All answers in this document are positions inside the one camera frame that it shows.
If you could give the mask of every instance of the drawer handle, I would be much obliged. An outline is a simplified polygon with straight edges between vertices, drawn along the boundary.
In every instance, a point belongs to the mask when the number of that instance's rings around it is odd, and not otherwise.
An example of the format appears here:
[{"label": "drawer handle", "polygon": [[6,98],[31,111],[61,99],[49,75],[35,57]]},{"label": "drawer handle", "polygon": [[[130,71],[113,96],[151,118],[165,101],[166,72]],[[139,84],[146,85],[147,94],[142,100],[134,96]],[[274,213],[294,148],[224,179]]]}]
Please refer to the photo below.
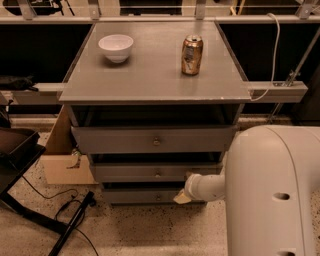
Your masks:
[{"label": "drawer handle", "polygon": [[158,137],[154,137],[153,139],[153,146],[160,146],[161,141],[159,140]]}]

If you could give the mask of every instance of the cardboard box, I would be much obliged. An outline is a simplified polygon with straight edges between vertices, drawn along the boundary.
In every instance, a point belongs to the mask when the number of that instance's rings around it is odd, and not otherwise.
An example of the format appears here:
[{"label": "cardboard box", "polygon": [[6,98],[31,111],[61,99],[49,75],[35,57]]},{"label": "cardboard box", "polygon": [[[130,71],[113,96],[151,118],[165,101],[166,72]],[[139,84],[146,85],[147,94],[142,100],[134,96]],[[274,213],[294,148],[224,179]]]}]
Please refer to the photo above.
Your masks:
[{"label": "cardboard box", "polygon": [[89,169],[86,155],[72,155],[71,123],[61,109],[40,161],[48,184],[97,184]]}]

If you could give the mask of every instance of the drawer front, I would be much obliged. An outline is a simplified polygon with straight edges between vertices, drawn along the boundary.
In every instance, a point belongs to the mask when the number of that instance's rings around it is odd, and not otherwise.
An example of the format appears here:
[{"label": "drawer front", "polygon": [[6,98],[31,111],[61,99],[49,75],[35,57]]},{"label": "drawer front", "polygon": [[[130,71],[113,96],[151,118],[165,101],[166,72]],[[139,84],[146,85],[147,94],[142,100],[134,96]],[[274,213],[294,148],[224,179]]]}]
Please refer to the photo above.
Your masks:
[{"label": "drawer front", "polygon": [[219,174],[221,166],[200,165],[91,165],[97,182],[165,182],[184,181],[187,172]]},{"label": "drawer front", "polygon": [[154,183],[124,183],[115,188],[109,188],[110,184],[102,186],[102,194],[107,203],[110,204],[148,204],[148,203],[174,203],[173,198],[183,188],[184,183],[169,183],[165,185],[154,186]]},{"label": "drawer front", "polygon": [[228,150],[235,126],[198,129],[73,127],[83,153],[209,152]]}]

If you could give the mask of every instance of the black chair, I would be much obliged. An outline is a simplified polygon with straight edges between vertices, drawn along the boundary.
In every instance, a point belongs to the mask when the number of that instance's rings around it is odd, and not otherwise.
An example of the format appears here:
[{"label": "black chair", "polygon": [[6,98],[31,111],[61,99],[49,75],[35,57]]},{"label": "black chair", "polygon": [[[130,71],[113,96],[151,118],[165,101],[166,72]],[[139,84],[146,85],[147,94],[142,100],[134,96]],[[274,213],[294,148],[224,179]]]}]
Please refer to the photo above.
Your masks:
[{"label": "black chair", "polygon": [[58,255],[86,207],[93,202],[94,194],[90,191],[86,195],[68,224],[32,211],[15,200],[8,191],[45,151],[45,147],[37,144],[38,139],[39,134],[30,129],[0,127],[0,200],[22,217],[60,234],[49,254]]}]

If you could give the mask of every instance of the white bowl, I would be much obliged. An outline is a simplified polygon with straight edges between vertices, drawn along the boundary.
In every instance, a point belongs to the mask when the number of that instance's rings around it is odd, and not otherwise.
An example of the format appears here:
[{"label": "white bowl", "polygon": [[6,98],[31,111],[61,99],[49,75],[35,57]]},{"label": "white bowl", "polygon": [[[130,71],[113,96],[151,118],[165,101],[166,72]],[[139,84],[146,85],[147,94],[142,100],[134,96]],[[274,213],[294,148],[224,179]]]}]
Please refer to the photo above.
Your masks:
[{"label": "white bowl", "polygon": [[130,55],[133,39],[126,35],[110,35],[99,41],[104,55],[115,63],[124,62]]}]

